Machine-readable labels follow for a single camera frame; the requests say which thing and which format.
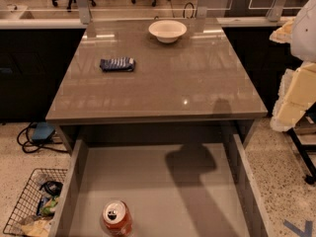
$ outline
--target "black cabinet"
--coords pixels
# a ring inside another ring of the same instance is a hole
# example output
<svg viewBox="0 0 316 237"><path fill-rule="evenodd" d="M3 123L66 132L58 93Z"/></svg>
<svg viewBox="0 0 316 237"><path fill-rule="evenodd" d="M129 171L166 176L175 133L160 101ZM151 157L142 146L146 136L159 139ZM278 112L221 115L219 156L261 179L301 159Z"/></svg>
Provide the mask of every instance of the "black cabinet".
<svg viewBox="0 0 316 237"><path fill-rule="evenodd" d="M0 31L0 121L44 120L84 31Z"/></svg>
<svg viewBox="0 0 316 237"><path fill-rule="evenodd" d="M224 32L265 103L269 115L272 114L278 98L279 83L285 69L296 69L302 63L291 55L289 44L269 40L270 34L276 29L272 27L224 28Z"/></svg>

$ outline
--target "cable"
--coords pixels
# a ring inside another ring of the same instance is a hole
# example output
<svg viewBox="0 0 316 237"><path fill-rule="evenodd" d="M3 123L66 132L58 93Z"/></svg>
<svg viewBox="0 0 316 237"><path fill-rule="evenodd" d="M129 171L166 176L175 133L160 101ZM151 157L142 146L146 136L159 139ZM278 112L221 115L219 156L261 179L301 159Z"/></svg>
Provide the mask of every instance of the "cable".
<svg viewBox="0 0 316 237"><path fill-rule="evenodd" d="M48 149L48 150L52 150L55 152L59 152L59 153L67 153L67 150L62 150L62 149L56 149L53 147L48 147L45 146L47 143L34 143L29 136L30 133L30 129L34 129L37 127L37 124L34 122L31 122L26 128L24 128L22 131L20 131L20 133L17 136L17 142L19 145L22 146L22 150L23 152L25 152L26 154L31 154L31 153L35 153L38 152L40 149ZM22 136L22 134L25 134L26 136L26 141L25 142L21 142L20 137ZM54 145L58 145L58 144L62 144L62 143L54 143L54 142L49 142L49 144L54 144Z"/></svg>
<svg viewBox="0 0 316 237"><path fill-rule="evenodd" d="M187 6L188 6L188 5L191 5L191 6L192 6L192 13L191 13L191 16L190 16L190 17L186 17L186 9L187 9ZM196 14L197 14L197 12L196 12L196 10L195 10L195 5L194 5L192 2L187 3L187 4L185 5L185 8L184 8L184 11L183 11L183 14L182 14L183 18L184 18L184 19L186 19L186 18L192 19L192 18L195 18L195 17L196 17Z"/></svg>

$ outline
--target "terrazzo floor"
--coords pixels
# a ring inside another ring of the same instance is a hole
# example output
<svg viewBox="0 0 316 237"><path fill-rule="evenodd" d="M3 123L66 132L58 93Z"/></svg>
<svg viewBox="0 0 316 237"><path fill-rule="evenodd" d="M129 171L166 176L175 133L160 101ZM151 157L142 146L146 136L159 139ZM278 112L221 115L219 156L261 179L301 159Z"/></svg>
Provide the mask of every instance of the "terrazzo floor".
<svg viewBox="0 0 316 237"><path fill-rule="evenodd" d="M267 232L269 236L316 236L316 187L305 183L309 173L290 138L272 131L269 122L261 119L245 150L245 168ZM16 139L27 125L0 125L0 236L9 236L2 230L32 171L67 168L70 160L66 153L49 150L25 154Z"/></svg>

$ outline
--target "can lid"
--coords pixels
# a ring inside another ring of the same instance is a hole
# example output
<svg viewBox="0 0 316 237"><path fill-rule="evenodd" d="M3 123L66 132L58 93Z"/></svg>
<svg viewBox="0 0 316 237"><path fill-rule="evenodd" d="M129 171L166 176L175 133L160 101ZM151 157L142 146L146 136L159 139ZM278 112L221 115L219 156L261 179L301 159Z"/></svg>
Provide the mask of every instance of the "can lid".
<svg viewBox="0 0 316 237"><path fill-rule="evenodd" d="M103 218L109 224L121 222L126 214L126 208L122 201L114 200L107 203L103 210Z"/></svg>

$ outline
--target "open drawer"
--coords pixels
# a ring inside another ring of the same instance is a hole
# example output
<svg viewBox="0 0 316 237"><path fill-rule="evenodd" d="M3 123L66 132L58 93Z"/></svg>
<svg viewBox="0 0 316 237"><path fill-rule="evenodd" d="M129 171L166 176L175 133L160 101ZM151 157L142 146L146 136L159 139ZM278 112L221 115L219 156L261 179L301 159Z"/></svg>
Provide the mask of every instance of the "open drawer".
<svg viewBox="0 0 316 237"><path fill-rule="evenodd" d="M150 132L150 124L81 131L49 236L111 236L102 212L113 199L130 209L131 236L255 236L220 126L157 125ZM110 141L96 144L96 134ZM256 236L265 236L259 221Z"/></svg>

